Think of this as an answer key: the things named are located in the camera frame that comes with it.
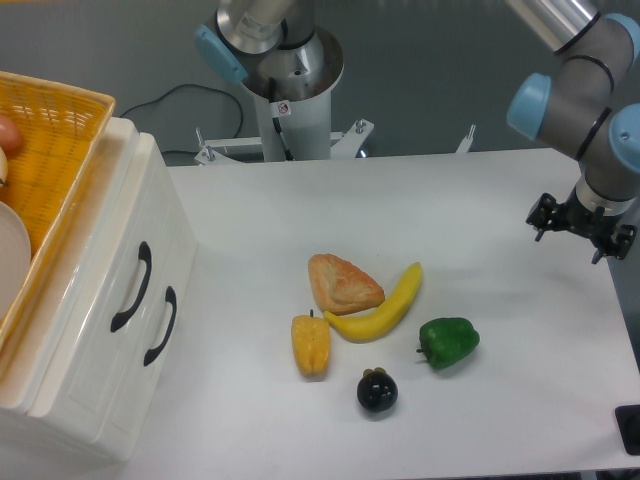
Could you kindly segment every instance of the bread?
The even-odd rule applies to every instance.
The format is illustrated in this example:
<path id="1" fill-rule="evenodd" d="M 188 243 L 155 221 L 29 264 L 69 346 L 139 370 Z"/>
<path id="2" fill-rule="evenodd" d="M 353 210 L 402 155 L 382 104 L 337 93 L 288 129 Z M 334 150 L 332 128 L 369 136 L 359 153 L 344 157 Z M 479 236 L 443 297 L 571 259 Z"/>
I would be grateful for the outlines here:
<path id="1" fill-rule="evenodd" d="M 330 253 L 309 259 L 309 280 L 313 298 L 323 312 L 346 315 L 384 302 L 384 290 L 373 278 Z"/>

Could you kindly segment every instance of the green pepper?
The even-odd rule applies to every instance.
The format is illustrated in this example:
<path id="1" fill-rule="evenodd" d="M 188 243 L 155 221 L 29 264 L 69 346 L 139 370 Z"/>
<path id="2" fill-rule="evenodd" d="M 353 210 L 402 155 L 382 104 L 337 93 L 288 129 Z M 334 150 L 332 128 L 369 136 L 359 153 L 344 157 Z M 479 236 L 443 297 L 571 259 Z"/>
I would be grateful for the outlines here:
<path id="1" fill-rule="evenodd" d="M 466 318 L 436 318 L 420 327 L 418 352 L 436 369 L 446 368 L 469 355 L 480 343 L 480 335 Z"/>

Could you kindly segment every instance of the sticker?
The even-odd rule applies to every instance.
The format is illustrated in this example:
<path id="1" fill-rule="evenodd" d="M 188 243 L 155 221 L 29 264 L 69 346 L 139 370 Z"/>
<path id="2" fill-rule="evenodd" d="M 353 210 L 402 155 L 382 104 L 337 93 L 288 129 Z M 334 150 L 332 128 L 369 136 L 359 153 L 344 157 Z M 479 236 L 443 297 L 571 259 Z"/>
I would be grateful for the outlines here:
<path id="1" fill-rule="evenodd" d="M 271 109 L 271 117 L 286 117 L 287 115 L 291 115 L 291 104 L 288 100 L 281 100 L 279 102 L 271 102 L 269 104 L 269 108 Z"/>

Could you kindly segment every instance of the drawer handle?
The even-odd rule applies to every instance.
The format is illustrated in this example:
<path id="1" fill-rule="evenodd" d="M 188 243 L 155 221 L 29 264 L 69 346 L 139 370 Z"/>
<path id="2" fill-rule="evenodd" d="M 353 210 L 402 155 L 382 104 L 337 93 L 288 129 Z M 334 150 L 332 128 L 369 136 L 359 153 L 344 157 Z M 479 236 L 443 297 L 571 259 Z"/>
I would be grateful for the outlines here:
<path id="1" fill-rule="evenodd" d="M 147 287 L 149 286 L 149 279 L 151 278 L 151 249 L 149 248 L 149 244 L 147 242 L 142 242 L 140 244 L 140 248 L 138 249 L 138 259 L 142 260 L 147 269 L 144 272 L 144 277 L 142 278 L 142 283 L 140 284 L 140 288 L 138 289 L 138 295 L 136 296 L 135 302 L 131 305 L 131 308 L 125 310 L 124 312 L 118 312 L 114 315 L 111 320 L 111 331 L 117 332 L 122 327 L 124 327 L 131 317 L 136 313 L 136 310 L 140 307 L 142 303 L 142 299 L 144 298 L 144 294 L 147 293 Z"/>
<path id="2" fill-rule="evenodd" d="M 160 345 L 155 348 L 150 348 L 147 350 L 147 353 L 144 354 L 144 366 L 150 365 L 155 361 L 156 358 L 162 353 L 164 347 L 167 346 L 169 342 L 169 337 L 171 336 L 171 332 L 173 331 L 173 324 L 176 323 L 176 312 L 178 311 L 178 300 L 176 299 L 176 292 L 172 287 L 167 287 L 167 293 L 164 296 L 164 301 L 171 304 L 172 312 L 171 318 L 169 319 L 169 325 L 167 326 L 167 331 L 164 334 L 164 338 Z"/>

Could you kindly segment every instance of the yellow basket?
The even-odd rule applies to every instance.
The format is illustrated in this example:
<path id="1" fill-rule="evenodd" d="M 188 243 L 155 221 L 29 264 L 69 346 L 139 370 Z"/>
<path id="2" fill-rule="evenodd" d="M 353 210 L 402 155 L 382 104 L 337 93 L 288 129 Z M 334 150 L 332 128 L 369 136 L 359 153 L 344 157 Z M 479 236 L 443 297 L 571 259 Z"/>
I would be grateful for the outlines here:
<path id="1" fill-rule="evenodd" d="M 24 137 L 22 148 L 8 158 L 8 185 L 0 188 L 0 201 L 22 218 L 32 252 L 22 290 L 0 320 L 0 348 L 55 254 L 74 193 L 114 105 L 108 95 L 0 72 L 0 114 L 9 116 Z"/>

